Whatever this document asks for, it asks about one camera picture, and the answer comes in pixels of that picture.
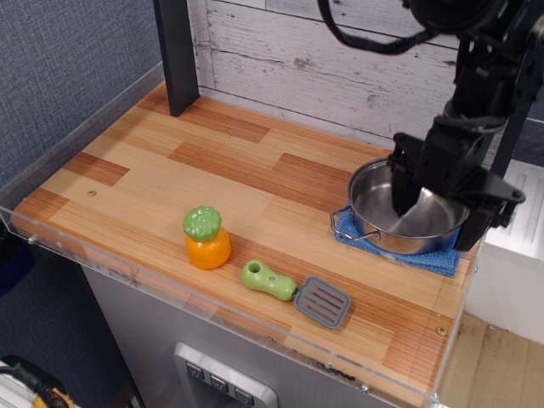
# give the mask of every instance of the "buttons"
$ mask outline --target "buttons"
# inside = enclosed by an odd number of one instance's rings
[[[229,383],[226,382],[224,379],[213,375],[209,371],[204,371],[198,365],[190,363],[189,361],[185,361],[185,364],[187,366],[187,372],[191,376],[193,376],[194,378],[198,378],[199,380],[202,380],[205,383],[211,384],[212,387],[214,387],[218,391],[221,391],[224,394],[233,396],[232,391],[230,391],[229,389]],[[235,389],[234,397],[237,400],[239,400],[242,404],[245,404],[247,406],[255,406],[255,400],[253,398],[253,395],[237,387],[234,387],[234,389]]]
[[[246,404],[247,406],[255,405],[255,402],[253,401],[253,396],[245,391],[235,388],[235,396],[237,400],[239,400],[243,404]]]
[[[212,383],[212,386],[218,391],[221,391],[225,394],[229,393],[229,384],[227,384],[227,382],[222,380],[221,378],[211,375],[210,382]]]
[[[204,371],[200,367],[197,367],[196,365],[191,364],[189,361],[187,361],[186,364],[187,364],[187,371],[189,372],[191,376],[193,376],[194,378],[198,378],[199,380],[204,379]]]

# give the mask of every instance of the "wooden floor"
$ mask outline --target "wooden floor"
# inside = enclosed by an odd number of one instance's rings
[[[544,345],[465,314],[439,395],[450,408],[542,408]]]

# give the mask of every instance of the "gray spatula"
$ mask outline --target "gray spatula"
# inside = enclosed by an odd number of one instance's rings
[[[295,299],[295,307],[305,315],[331,329],[342,324],[349,309],[349,296],[315,276],[310,276],[304,285],[288,276],[276,274],[265,263],[253,260],[242,268],[241,279],[246,287],[266,292],[288,301]]]

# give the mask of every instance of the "green toy handle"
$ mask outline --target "green toy handle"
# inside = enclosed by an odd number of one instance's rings
[[[241,281],[249,289],[266,292],[280,300],[291,300],[297,290],[297,282],[289,276],[276,274],[258,260],[246,263],[241,270]]]

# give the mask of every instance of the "spatula head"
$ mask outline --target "spatula head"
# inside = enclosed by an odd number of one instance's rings
[[[298,310],[331,329],[342,324],[350,304],[348,295],[315,276],[298,288],[295,297]]]

